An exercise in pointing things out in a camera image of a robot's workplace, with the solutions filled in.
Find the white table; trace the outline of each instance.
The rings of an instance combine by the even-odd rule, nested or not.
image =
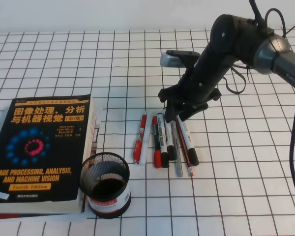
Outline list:
[[[295,91],[276,75],[251,70],[241,95],[230,94],[221,81],[221,99],[187,121],[200,160],[193,179],[185,163],[182,178],[173,164],[153,167],[152,137],[146,166],[133,164],[143,111],[163,109],[159,90],[184,73],[160,67],[161,53],[201,53],[209,34],[200,29],[0,33],[0,127],[12,98],[91,92],[102,120],[98,151],[118,153],[129,163],[133,197],[118,219],[95,219],[87,210],[3,220],[0,235],[295,235],[288,163]],[[295,51],[295,30],[288,36]],[[226,78],[232,89],[243,87],[231,71]]]

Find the blue circular graphic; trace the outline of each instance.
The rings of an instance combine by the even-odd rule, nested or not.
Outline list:
[[[36,164],[42,157],[46,157],[48,149],[51,147],[49,142],[50,137],[45,136],[38,127],[21,130],[6,145],[6,158],[13,165],[21,165],[22,167]],[[35,146],[37,143],[43,143],[39,150]]]

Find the pen holder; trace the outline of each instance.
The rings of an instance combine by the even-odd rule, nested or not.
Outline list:
[[[129,166],[119,155],[102,152],[82,165],[80,189],[97,216],[112,219],[122,215],[131,203]]]

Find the red pen cap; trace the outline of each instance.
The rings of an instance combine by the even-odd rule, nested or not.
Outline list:
[[[157,125],[157,116],[154,116],[153,117],[153,124],[156,124]]]
[[[145,126],[146,126],[146,122],[147,122],[147,114],[144,113],[144,114],[142,115],[142,120],[141,120],[141,125],[140,125],[140,127],[145,127]]]
[[[162,168],[161,151],[156,150],[154,153],[154,166],[155,168]]]

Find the red marker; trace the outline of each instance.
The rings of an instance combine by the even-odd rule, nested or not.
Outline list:
[[[134,162],[136,164],[138,164],[139,160],[140,160],[142,141],[143,141],[143,134],[144,134],[144,129],[146,127],[146,122],[147,122],[147,113],[145,112],[142,115],[140,131],[139,131],[139,137],[138,137],[138,139],[136,141],[136,144],[135,144],[134,150],[133,150],[133,159],[134,159]]]
[[[153,126],[154,126],[154,166],[155,168],[162,168],[162,160],[161,160],[161,146],[158,138],[158,126],[157,126],[157,116],[153,117]]]

